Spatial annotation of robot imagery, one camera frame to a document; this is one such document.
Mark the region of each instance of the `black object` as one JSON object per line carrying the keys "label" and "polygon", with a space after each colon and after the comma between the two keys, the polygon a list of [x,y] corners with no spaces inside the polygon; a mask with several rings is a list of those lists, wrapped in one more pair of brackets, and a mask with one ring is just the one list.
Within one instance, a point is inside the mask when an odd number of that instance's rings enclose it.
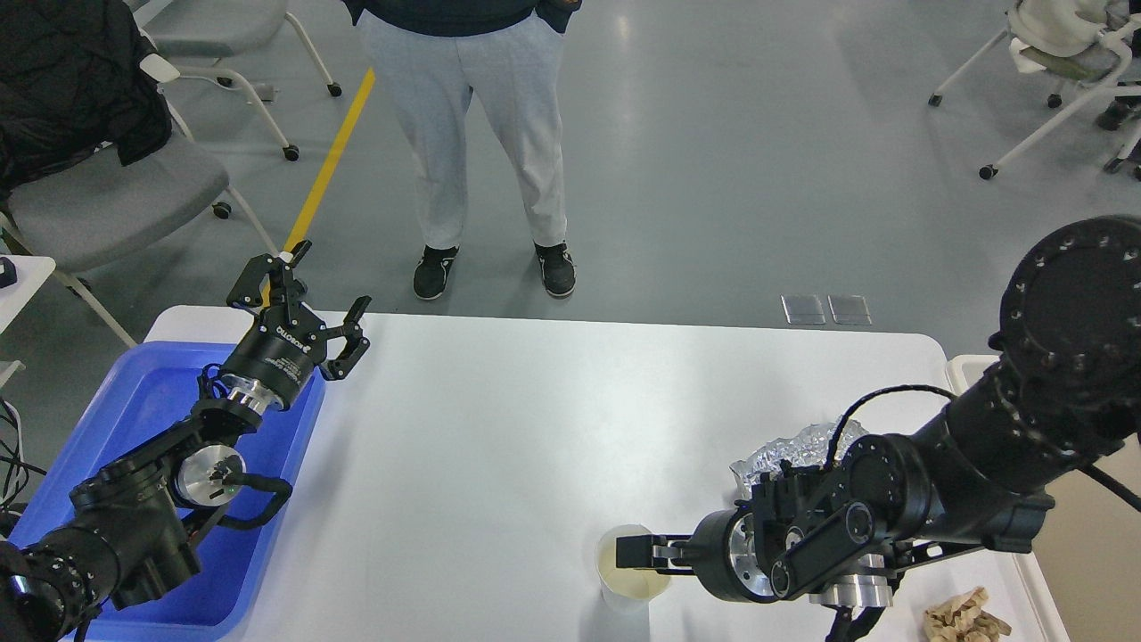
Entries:
{"label": "black object", "polygon": [[981,548],[1029,553],[1054,506],[1044,487],[1076,470],[1103,477],[1094,462],[1139,431],[1139,283],[1141,220],[1058,229],[1003,294],[998,363],[919,432],[864,437],[831,471],[786,462],[691,536],[618,538],[617,566],[696,575],[729,601],[808,593],[837,610],[830,640],[856,640],[879,616],[855,626],[850,608],[889,606],[907,569]]}
{"label": "black object", "polygon": [[[337,328],[304,304],[306,287],[293,268],[309,245],[246,263],[228,302],[260,307],[268,277],[268,303],[218,375],[203,376],[189,415],[72,489],[70,522],[23,551],[0,542],[5,642],[55,641],[72,631],[80,640],[105,600],[118,609],[157,600],[199,574],[195,551],[215,526],[258,528],[285,504],[289,482],[245,472],[233,447],[257,431],[266,411],[288,409],[314,369],[342,380],[369,349],[358,324],[369,296]],[[334,338],[345,338],[345,348],[326,359]],[[195,465],[186,465],[192,458]],[[259,515],[232,518],[226,511],[237,487],[272,498]],[[176,509],[189,512],[180,519]]]}
{"label": "black object", "polygon": [[16,282],[16,263],[6,255],[0,255],[0,287],[7,287]]}

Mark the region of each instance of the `black sneaker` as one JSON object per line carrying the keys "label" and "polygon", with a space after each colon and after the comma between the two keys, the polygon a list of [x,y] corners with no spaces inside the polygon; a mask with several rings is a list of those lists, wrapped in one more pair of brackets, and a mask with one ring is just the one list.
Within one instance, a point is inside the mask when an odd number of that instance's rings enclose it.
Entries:
{"label": "black sneaker", "polygon": [[1122,125],[1123,122],[1131,117],[1136,117],[1138,107],[1123,103],[1122,100],[1114,100],[1109,103],[1106,111],[1098,114],[1093,123],[1098,127],[1104,129],[1106,131],[1117,131],[1117,128]]}
{"label": "black sneaker", "polygon": [[543,286],[547,293],[561,298],[574,291],[574,260],[566,243],[544,247],[535,244],[539,268],[543,270]]}
{"label": "black sneaker", "polygon": [[447,273],[452,269],[452,261],[455,260],[459,246],[446,250],[437,250],[424,245],[424,253],[420,257],[416,271],[412,276],[412,290],[416,295],[431,300],[439,298],[447,285]]}

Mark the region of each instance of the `gray chair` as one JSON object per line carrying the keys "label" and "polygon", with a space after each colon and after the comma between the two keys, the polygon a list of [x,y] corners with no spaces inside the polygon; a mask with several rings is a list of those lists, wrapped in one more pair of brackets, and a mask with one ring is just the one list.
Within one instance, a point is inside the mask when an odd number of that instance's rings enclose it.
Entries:
{"label": "gray chair", "polygon": [[[137,10],[146,2],[147,0],[128,0],[128,6]],[[277,33],[283,22],[293,26],[329,92],[334,97],[340,96],[340,84],[329,74],[305,27],[289,13],[289,0],[171,0],[170,5],[144,25],[144,31],[164,58],[213,58],[213,66],[176,66],[184,78],[205,79],[225,88],[241,90],[249,104],[258,109],[261,120],[281,145],[285,159],[293,161],[299,157],[300,151],[285,138],[262,104],[273,98],[274,90],[269,88],[259,91],[242,74],[218,66],[225,58],[262,47]]]}
{"label": "gray chair", "polygon": [[225,218],[227,192],[245,210],[270,253],[273,241],[233,187],[226,168],[175,132],[151,155],[122,166],[113,147],[58,173],[13,189],[0,227],[16,253],[50,255],[55,276],[103,318],[128,348],[135,340],[75,273],[112,262],[171,234],[205,209]]}

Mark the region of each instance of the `yellow tape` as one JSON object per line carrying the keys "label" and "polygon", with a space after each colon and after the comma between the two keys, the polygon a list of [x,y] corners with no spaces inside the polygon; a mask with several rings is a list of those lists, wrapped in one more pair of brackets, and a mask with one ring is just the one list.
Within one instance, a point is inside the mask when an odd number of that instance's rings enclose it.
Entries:
{"label": "yellow tape", "polygon": [[333,138],[333,145],[325,155],[325,163],[321,165],[317,179],[313,181],[313,188],[309,189],[309,195],[305,198],[305,204],[301,205],[301,212],[298,213],[297,220],[293,222],[293,229],[289,233],[284,249],[291,249],[301,238],[305,238],[305,235],[309,231],[309,225],[317,213],[321,200],[325,196],[325,188],[329,187],[329,181],[333,179],[333,172],[337,171],[337,163],[341,161],[341,154],[349,143],[349,137],[353,136],[353,129],[356,127],[357,119],[361,117],[361,112],[364,111],[364,104],[369,100],[369,94],[372,92],[372,86],[377,76],[372,73],[372,68],[365,72],[364,79],[361,81],[361,87],[357,88],[356,96],[353,98],[353,104],[349,105],[349,113],[345,115],[341,129],[337,132],[337,137]]}

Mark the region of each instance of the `concrete floor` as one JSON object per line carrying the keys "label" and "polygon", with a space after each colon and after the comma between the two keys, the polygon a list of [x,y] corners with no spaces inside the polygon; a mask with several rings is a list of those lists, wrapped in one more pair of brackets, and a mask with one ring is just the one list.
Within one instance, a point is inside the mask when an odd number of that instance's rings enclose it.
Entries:
{"label": "concrete floor", "polygon": [[[370,294],[372,311],[779,328],[788,327],[782,294],[859,294],[871,327],[820,330],[920,333],[948,356],[985,353],[1030,245],[1073,220],[1136,211],[1141,195],[1128,172],[1101,171],[1123,138],[1092,125],[1101,104],[996,179],[979,179],[980,165],[1049,117],[1052,82],[1017,74],[998,49],[938,109],[926,98],[1000,29],[1004,8],[588,1],[570,23],[560,80],[578,263],[566,300],[542,290],[513,173],[478,101],[463,251],[444,296],[413,295],[422,241],[411,156],[374,86],[308,229],[309,301],[343,309]],[[282,159],[240,95],[194,80],[167,88],[277,242],[367,71],[338,2],[293,2],[293,11],[342,97],[329,96],[289,29],[228,64],[277,86],[269,108],[301,148],[298,162]],[[222,304],[261,251],[240,216],[204,213],[86,277],[141,339],[167,307]],[[54,282],[0,336],[0,359],[27,365],[3,396],[23,414],[33,463],[51,464],[122,349]]]}

